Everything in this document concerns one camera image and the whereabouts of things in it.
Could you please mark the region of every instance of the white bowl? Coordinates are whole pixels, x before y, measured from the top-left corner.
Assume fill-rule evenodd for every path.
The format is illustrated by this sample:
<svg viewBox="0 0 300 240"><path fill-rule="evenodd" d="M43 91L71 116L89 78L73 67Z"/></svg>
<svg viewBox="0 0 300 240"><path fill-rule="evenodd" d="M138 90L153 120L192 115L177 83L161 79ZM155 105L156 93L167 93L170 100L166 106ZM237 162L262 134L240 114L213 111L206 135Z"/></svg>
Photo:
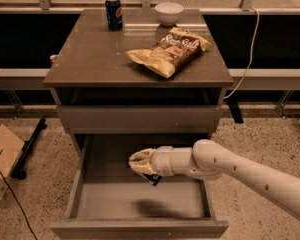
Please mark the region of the white bowl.
<svg viewBox="0 0 300 240"><path fill-rule="evenodd" d="M155 7L160 22L165 26L174 25L183 12L183 6L176 3L161 3Z"/></svg>

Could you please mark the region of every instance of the black stand leg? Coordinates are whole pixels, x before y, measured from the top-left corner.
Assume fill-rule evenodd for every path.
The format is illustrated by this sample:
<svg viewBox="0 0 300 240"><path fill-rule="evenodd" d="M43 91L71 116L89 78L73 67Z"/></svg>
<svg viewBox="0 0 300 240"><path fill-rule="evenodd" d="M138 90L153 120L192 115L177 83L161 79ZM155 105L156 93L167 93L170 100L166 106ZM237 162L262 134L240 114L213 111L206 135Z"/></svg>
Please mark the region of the black stand leg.
<svg viewBox="0 0 300 240"><path fill-rule="evenodd" d="M20 180L23 180L27 177L26 171L24 171L22 169L22 167L23 167L28 155L31 154L32 147L33 147L36 139L38 138L39 133L41 132L41 130L44 130L47 127L45 122L46 122L46 119L41 118L36 129L32 133L31 138L24 143L23 148L22 148L21 157L11 173L12 178L18 178Z"/></svg>
<svg viewBox="0 0 300 240"><path fill-rule="evenodd" d="M238 105L238 99L236 98L235 94L229 97L226 102L230 108L230 112L235 123L243 124L242 114Z"/></svg>

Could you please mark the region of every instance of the soda can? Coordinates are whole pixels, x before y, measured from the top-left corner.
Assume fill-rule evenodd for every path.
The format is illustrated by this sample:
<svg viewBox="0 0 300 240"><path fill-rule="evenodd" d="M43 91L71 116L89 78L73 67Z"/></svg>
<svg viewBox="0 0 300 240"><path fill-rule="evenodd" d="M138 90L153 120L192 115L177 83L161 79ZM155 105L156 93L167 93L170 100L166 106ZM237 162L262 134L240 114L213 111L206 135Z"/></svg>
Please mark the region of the soda can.
<svg viewBox="0 0 300 240"><path fill-rule="evenodd" d="M110 30L122 29L122 10L120 0L106 0L108 27Z"/></svg>

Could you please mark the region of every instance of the white robotic arm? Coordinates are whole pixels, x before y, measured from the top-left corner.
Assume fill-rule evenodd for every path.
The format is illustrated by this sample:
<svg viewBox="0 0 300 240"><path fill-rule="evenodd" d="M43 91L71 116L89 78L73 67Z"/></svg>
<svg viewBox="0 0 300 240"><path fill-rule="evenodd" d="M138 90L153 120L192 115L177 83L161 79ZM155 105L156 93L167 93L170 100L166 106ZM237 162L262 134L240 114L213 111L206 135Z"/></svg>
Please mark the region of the white robotic arm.
<svg viewBox="0 0 300 240"><path fill-rule="evenodd" d="M299 178L238 156L211 140L199 140L193 148L142 150L130 157L129 164L153 185L158 178L175 174L213 180L224 172L300 220Z"/></svg>

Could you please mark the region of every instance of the chip bag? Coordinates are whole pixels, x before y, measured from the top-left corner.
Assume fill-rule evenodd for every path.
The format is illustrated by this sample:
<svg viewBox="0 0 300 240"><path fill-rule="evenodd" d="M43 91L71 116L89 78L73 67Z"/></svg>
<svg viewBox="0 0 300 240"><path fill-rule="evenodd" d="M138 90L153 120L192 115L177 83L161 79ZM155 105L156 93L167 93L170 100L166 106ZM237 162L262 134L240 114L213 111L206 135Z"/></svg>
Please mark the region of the chip bag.
<svg viewBox="0 0 300 240"><path fill-rule="evenodd" d="M127 51L127 56L155 73L169 78L205 51L211 43L186 29L172 28L152 49Z"/></svg>

